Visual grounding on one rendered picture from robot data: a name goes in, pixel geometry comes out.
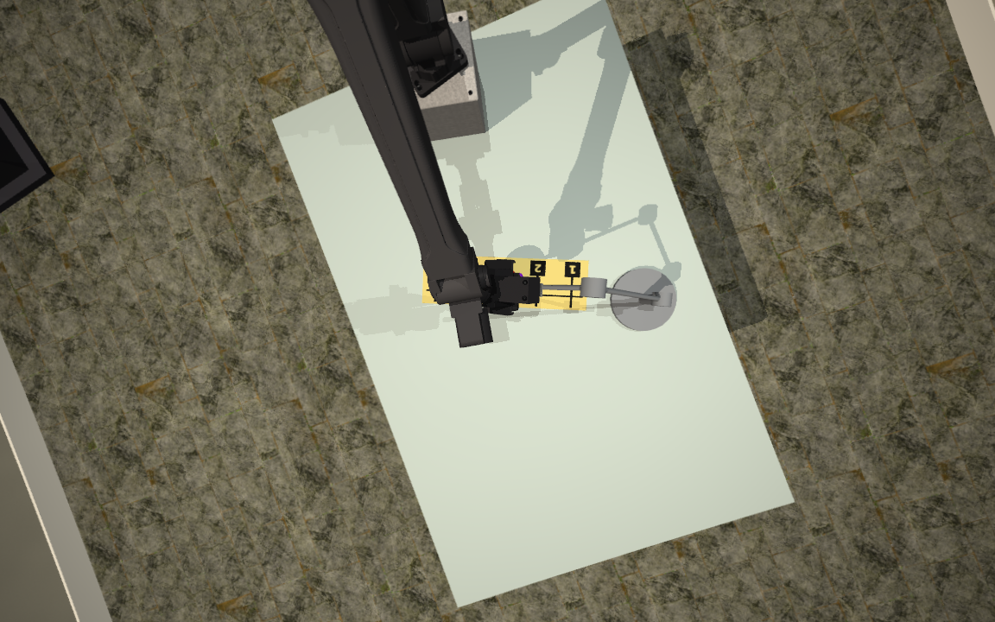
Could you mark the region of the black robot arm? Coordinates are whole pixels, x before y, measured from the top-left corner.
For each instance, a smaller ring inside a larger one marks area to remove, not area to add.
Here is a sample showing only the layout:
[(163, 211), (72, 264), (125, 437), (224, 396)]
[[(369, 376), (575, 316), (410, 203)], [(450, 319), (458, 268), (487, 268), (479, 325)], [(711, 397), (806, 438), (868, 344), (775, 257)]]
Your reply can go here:
[[(402, 201), (430, 294), (439, 306), (449, 303), (459, 349), (493, 342), (487, 308), (540, 303), (542, 283), (533, 276), (513, 276), (513, 270), (478, 265), (447, 197), (417, 101), (417, 94), (426, 98), (467, 66), (465, 50), (447, 24), (445, 3), (307, 2), (334, 48)], [(489, 289), (490, 298), (482, 303)]]

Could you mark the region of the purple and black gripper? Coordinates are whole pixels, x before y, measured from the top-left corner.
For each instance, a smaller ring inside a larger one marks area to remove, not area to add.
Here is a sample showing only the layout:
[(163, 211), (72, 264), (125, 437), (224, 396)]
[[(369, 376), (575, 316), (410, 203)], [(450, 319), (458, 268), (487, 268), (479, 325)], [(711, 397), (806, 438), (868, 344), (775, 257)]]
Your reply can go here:
[[(489, 269), (513, 270), (513, 263), (514, 262), (515, 262), (515, 260), (509, 260), (509, 259), (503, 259), (503, 260), (485, 260), (485, 265), (487, 265), (487, 268), (489, 268)], [(513, 273), (513, 276), (523, 276), (523, 275), (522, 275), (522, 273)], [(489, 290), (490, 291), (487, 291), (487, 297), (485, 298), (485, 300), (482, 303), (485, 303), (485, 301), (487, 301), (487, 298), (490, 298), (490, 294), (492, 292), (492, 289), (489, 289)], [(487, 314), (513, 315), (514, 312), (512, 312), (512, 311), (517, 311), (519, 308), (520, 308), (520, 303), (513, 303), (512, 302), (512, 307), (487, 308)]]

